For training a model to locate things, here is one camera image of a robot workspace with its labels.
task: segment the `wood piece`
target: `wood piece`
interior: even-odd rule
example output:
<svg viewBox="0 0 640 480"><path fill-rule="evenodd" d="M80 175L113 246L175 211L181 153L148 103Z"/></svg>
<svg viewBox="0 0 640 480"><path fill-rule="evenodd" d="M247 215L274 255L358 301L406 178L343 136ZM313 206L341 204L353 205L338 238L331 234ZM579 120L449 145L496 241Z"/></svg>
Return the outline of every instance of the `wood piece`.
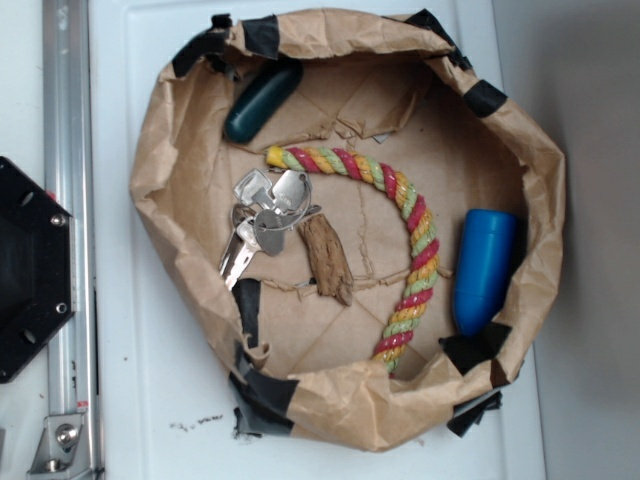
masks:
<svg viewBox="0 0 640 480"><path fill-rule="evenodd" d="M327 218L319 213L300 222L297 229L309 251L309 263L318 282L318 293L351 305L353 275L338 234Z"/></svg>

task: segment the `bunch of keys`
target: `bunch of keys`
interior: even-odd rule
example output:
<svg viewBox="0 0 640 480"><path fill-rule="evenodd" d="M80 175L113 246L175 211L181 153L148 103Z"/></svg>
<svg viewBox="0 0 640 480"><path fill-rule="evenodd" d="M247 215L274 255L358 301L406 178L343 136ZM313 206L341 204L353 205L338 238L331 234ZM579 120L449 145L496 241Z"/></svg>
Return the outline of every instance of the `bunch of keys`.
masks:
<svg viewBox="0 0 640 480"><path fill-rule="evenodd" d="M264 172L253 169L234 187L240 203L231 211L233 231L220 261L220 274L229 290L257 252L275 256L284 250L284 234L317 213L311 205L311 182L304 172L287 170L275 185ZM256 212L253 205L262 210Z"/></svg>

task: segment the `key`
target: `key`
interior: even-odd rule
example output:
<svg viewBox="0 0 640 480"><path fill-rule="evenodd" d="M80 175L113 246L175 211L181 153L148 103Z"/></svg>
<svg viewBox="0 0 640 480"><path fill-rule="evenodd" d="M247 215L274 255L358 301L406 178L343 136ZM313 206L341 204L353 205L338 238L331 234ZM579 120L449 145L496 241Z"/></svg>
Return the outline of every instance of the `key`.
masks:
<svg viewBox="0 0 640 480"><path fill-rule="evenodd" d="M233 193L243 205L257 203L264 209L272 210L275 208L275 202L269 195L272 185L269 177L254 168L238 182Z"/></svg>
<svg viewBox="0 0 640 480"><path fill-rule="evenodd" d="M268 255L275 257L284 250L282 217L273 210L262 210L254 220L256 240Z"/></svg>
<svg viewBox="0 0 640 480"><path fill-rule="evenodd" d="M306 173L287 170L273 186L272 193L277 208L295 211L311 194L311 182Z"/></svg>
<svg viewBox="0 0 640 480"><path fill-rule="evenodd" d="M236 203L231 210L231 225L233 225L233 231L227 242L227 247L224 250L220 265L220 275L222 278L227 278L229 270L231 269L233 262L229 263L231 258L238 255L240 248L242 247L243 240L236 234L236 228L247 218L255 218L256 212L250 207L246 207L241 203Z"/></svg>
<svg viewBox="0 0 640 480"><path fill-rule="evenodd" d="M236 227L236 234L242 240L242 246L238 253L229 258L228 274L224 277L224 283L229 290L236 284L242 272L244 272L251 262L256 252L262 251L262 247L256 240L255 231L253 229L253 219L247 218Z"/></svg>

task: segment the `red yellow green rope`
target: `red yellow green rope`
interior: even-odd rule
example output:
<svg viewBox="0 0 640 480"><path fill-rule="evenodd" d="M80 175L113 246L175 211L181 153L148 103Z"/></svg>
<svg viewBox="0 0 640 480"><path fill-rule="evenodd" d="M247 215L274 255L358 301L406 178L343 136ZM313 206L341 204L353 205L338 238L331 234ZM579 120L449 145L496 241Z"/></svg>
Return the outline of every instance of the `red yellow green rope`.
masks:
<svg viewBox="0 0 640 480"><path fill-rule="evenodd" d="M378 163L373 158L340 148L287 148L270 147L266 155L267 164L309 173L337 173L354 180L362 180L385 192L400 209L411 238L411 271L407 285L395 312L389 318L376 345L373 359L382 360L389 373L398 366L399 358L413 338L413 331L420 324L420 317L433 295L433 286L438 279L438 248L436 228L431 211L422 195L407 177L389 165Z"/></svg>

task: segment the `blue cylinder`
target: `blue cylinder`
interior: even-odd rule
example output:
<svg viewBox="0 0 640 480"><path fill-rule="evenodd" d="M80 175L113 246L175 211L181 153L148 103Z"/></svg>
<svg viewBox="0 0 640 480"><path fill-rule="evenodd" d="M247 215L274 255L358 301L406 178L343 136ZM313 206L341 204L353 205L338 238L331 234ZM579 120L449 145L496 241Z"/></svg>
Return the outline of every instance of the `blue cylinder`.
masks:
<svg viewBox="0 0 640 480"><path fill-rule="evenodd" d="M453 292L453 316L462 335L479 333L504 305L516 225L510 213L467 212Z"/></svg>

